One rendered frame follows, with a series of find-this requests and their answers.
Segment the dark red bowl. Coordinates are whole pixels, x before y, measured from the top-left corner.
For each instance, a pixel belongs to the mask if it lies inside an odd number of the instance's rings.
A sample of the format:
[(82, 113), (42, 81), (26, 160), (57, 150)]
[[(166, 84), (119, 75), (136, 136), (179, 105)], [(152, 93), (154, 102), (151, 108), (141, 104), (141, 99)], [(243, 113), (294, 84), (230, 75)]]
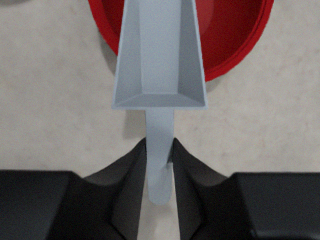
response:
[[(125, 0), (88, 0), (94, 21), (118, 56)], [(232, 70), (252, 51), (274, 0), (195, 0), (205, 82)]]

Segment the grey scoop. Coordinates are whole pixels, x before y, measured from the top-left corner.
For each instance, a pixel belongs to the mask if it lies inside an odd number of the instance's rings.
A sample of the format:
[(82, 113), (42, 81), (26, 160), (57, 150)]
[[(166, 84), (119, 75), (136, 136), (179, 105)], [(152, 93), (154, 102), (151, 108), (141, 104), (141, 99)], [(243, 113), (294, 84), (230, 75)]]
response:
[(145, 110), (148, 198), (172, 192), (174, 110), (208, 110), (195, 0), (125, 0), (112, 110)]

